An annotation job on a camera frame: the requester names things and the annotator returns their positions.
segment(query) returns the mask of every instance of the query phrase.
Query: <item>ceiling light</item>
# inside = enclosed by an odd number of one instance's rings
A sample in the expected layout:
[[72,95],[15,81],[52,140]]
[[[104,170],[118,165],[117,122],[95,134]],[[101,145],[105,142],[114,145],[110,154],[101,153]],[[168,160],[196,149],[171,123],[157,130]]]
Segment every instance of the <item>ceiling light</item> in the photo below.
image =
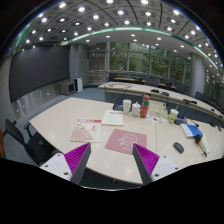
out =
[[119,14],[119,15],[123,15],[124,12],[120,10],[120,11],[118,11],[118,14]]
[[149,2],[148,2],[147,0],[141,0],[141,3],[144,4],[144,5],[146,5],[146,4],[148,4]]
[[99,19],[98,15],[93,16],[93,19]]
[[47,21],[47,18],[43,18],[41,21],[42,23],[45,23]]
[[59,8],[64,8],[66,6],[65,3],[62,3],[61,5],[59,5]]
[[85,10],[84,7],[80,7],[80,8],[79,8],[79,12],[83,12],[84,10]]
[[177,16],[180,14],[177,10],[173,10],[173,13],[176,14]]

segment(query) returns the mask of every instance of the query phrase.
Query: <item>projector screen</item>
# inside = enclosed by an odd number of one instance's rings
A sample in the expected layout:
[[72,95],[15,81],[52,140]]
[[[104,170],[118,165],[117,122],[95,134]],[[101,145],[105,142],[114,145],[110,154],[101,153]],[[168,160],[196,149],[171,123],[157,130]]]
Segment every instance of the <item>projector screen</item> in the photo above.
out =
[[69,47],[45,46],[13,56],[9,72],[11,102],[42,86],[69,78]]

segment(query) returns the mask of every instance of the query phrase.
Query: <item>pink paper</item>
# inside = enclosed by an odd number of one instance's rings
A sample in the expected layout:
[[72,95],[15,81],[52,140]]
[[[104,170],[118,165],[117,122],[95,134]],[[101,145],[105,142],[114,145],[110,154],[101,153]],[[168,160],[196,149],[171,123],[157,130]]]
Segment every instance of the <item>pink paper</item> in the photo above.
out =
[[132,155],[134,143],[146,147],[147,135],[114,129],[105,148]]

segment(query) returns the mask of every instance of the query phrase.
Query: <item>red bottle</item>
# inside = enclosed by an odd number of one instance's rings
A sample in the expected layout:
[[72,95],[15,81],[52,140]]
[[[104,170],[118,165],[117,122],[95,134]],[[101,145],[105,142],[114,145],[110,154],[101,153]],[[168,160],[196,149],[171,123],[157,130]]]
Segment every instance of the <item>red bottle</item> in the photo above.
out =
[[146,116],[147,116],[147,112],[148,112],[148,108],[149,108],[149,100],[150,100],[149,95],[143,96],[142,110],[141,110],[141,114],[140,114],[141,118],[146,118]]

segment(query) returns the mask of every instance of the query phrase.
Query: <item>white table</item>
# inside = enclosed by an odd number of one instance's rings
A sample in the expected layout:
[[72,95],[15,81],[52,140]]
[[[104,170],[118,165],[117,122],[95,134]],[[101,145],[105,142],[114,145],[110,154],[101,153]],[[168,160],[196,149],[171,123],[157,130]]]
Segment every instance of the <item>white table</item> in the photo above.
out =
[[[30,120],[33,127],[55,148],[67,153],[85,143],[70,142],[72,131],[79,118],[102,119],[105,110],[111,110],[112,104],[69,98]],[[147,135],[147,148],[159,156],[167,155],[180,168],[188,165],[206,162],[222,157],[224,152],[224,130],[219,132],[217,127],[197,122],[199,129],[206,134],[211,153],[206,158],[201,155],[194,139],[187,139],[179,125],[166,126],[147,122],[146,119],[123,116],[123,127],[101,126],[100,143],[91,143],[92,153],[87,167],[102,175],[130,182],[142,184],[142,180],[133,155],[123,154],[105,148],[105,145],[115,128],[138,132]],[[179,142],[184,147],[180,154],[173,143]]]

